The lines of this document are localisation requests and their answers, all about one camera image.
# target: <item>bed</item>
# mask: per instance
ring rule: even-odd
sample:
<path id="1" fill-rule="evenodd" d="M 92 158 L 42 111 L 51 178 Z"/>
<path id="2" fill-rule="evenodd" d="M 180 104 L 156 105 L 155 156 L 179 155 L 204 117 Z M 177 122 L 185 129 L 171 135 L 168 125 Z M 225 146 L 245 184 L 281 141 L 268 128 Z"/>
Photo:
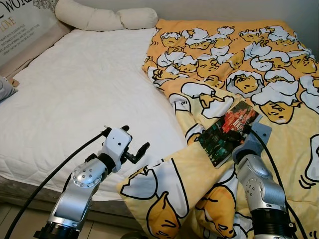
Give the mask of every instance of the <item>bed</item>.
<path id="1" fill-rule="evenodd" d="M 155 29 L 74 30 L 15 75 L 19 92 L 0 103 L 0 200 L 23 204 L 68 155 L 104 129 L 129 125 L 130 152 L 151 146 L 137 164 L 110 175 L 94 196 L 89 218 L 117 224 L 133 216 L 115 185 L 186 142 L 165 96 L 141 69 Z M 101 149 L 103 138 L 79 153 L 31 204 L 51 210 L 70 171 Z M 138 228 L 136 221 L 128 227 Z"/>

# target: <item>white pillow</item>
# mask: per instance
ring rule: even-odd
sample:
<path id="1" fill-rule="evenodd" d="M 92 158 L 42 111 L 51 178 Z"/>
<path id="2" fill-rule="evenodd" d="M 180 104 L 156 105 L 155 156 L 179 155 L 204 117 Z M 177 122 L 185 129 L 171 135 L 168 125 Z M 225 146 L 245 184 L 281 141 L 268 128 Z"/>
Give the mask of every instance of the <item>white pillow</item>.
<path id="1" fill-rule="evenodd" d="M 74 0 L 59 0 L 55 7 L 56 17 L 81 30 L 111 31 L 155 27 L 159 20 L 151 8 L 133 8 L 114 13 L 81 5 Z"/>

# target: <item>bedsheet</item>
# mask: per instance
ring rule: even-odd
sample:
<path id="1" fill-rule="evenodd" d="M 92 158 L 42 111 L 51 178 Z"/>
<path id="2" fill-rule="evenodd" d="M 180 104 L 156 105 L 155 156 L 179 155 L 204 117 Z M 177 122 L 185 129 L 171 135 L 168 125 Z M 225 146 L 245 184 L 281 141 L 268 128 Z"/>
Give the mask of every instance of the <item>bedsheet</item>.
<path id="1" fill-rule="evenodd" d="M 307 235 L 316 237 L 319 63 L 311 51 L 276 20 L 161 19 L 156 27 L 143 70 L 172 103 L 189 147 L 141 168 L 118 185 L 144 230 L 159 239 L 253 237 L 234 163 L 215 168 L 196 141 L 244 100 L 263 115 L 260 123 L 272 128 L 267 146 L 287 200 Z M 265 152 L 262 158 L 275 175 Z M 190 232 L 182 235 L 187 229 Z M 300 230 L 297 238 L 302 238 Z"/>
<path id="2" fill-rule="evenodd" d="M 0 176 L 39 185 L 103 125 L 129 125 L 131 153 L 150 142 L 142 165 L 185 147 L 169 102 L 141 70 L 153 32 L 74 30 L 19 72 L 19 92 L 0 103 Z M 74 167 L 103 141 L 85 148 L 45 187 L 61 191 Z M 127 162 L 110 175 L 94 200 L 121 200 L 115 185 L 134 167 Z"/>

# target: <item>wall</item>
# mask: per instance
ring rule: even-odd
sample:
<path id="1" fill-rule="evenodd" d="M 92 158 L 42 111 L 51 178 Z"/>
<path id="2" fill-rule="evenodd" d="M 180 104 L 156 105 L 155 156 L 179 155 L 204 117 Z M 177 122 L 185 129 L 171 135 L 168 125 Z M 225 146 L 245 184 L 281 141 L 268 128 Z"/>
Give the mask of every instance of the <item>wall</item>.
<path id="1" fill-rule="evenodd" d="M 152 7 L 164 19 L 245 21 L 281 19 L 319 59 L 318 0 L 76 0 L 114 11 Z"/>

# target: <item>floor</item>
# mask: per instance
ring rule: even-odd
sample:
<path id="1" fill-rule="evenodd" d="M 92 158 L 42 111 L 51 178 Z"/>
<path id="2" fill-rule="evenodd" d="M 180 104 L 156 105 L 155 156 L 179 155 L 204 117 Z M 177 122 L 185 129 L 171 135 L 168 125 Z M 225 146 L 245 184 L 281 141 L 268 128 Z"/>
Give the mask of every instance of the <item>floor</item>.
<path id="1" fill-rule="evenodd" d="M 19 212 L 19 207 L 0 203 L 0 239 L 3 239 L 11 222 Z M 49 213 L 27 210 L 22 215 L 10 239 L 32 239 L 35 231 L 41 230 Z M 132 230 L 86 221 L 79 239 L 120 239 Z"/>

